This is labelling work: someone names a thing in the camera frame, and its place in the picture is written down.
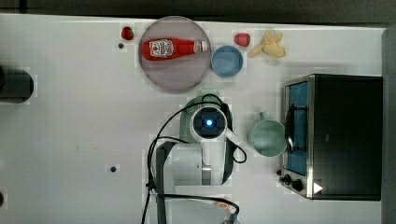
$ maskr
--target gray surface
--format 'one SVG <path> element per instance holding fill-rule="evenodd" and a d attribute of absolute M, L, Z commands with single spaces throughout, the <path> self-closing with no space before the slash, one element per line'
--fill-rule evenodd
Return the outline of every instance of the gray surface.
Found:
<path fill-rule="evenodd" d="M 383 34 L 384 146 L 382 170 L 382 223 L 395 223 L 396 213 L 396 25 Z"/>

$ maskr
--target white table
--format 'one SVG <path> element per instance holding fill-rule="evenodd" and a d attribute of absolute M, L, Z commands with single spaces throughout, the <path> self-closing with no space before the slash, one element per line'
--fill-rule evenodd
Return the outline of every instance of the white table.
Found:
<path fill-rule="evenodd" d="M 200 89 L 218 89 L 232 105 L 234 130 L 247 163 L 222 187 L 179 193 L 224 194 L 239 203 L 241 223 L 380 223 L 380 202 L 307 201 L 277 183 L 279 158 L 247 144 L 248 131 L 266 110 L 280 119 L 280 89 L 313 74 L 381 76 L 379 28 L 198 22 L 213 49 L 233 34 L 283 31 L 287 56 L 247 59 L 231 79 L 208 70 L 190 91 L 161 91 L 137 60 L 140 36 L 153 20 L 0 15 L 0 64 L 25 68 L 35 79 L 24 105 L 0 105 L 0 190 L 7 195 L 0 223 L 140 223 L 150 140 L 171 114 Z M 135 39 L 118 49 L 120 28 Z M 177 134 L 175 120 L 165 134 Z M 108 171 L 119 167 L 116 173 Z"/>

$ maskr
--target black object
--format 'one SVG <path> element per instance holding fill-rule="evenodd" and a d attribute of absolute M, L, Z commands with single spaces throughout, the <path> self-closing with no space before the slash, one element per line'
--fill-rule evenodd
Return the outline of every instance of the black object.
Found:
<path fill-rule="evenodd" d="M 4 195 L 3 193 L 0 191 L 0 207 L 3 206 L 4 203 Z"/>
<path fill-rule="evenodd" d="M 292 91 L 303 83 L 307 94 Z M 306 150 L 296 146 L 283 155 L 283 175 L 300 179 L 302 185 L 282 185 L 313 200 L 380 201 L 382 77 L 314 74 L 287 82 L 285 93 L 285 118 L 287 109 L 296 111 L 291 98 L 305 97 L 308 103 L 306 115 L 294 117 L 295 124 L 307 121 L 307 144 Z M 300 167 L 306 173 L 298 172 Z"/>
<path fill-rule="evenodd" d="M 290 183 L 291 187 L 297 191 L 301 191 L 303 189 L 303 182 L 301 181 L 301 179 L 293 180 Z"/>
<path fill-rule="evenodd" d="M 280 177 L 279 180 L 281 182 L 284 182 L 286 185 L 289 185 L 290 181 L 291 181 L 291 177 L 290 177 L 290 175 L 285 175 L 283 177 Z"/>
<path fill-rule="evenodd" d="M 288 115 L 286 116 L 285 122 L 285 140 L 286 140 L 286 147 L 290 153 L 292 153 L 296 149 L 306 149 L 306 148 L 299 148 L 293 145 L 294 141 L 294 111 L 296 110 L 303 110 L 305 111 L 305 120 L 308 119 L 307 111 L 308 107 L 298 107 L 295 105 L 291 105 L 288 111 Z"/>
<path fill-rule="evenodd" d="M 32 77 L 25 71 L 0 66 L 0 102 L 23 103 L 30 98 L 34 88 Z"/>
<path fill-rule="evenodd" d="M 217 138 L 226 129 L 225 118 L 215 107 L 204 107 L 195 115 L 193 127 L 203 138 Z"/>

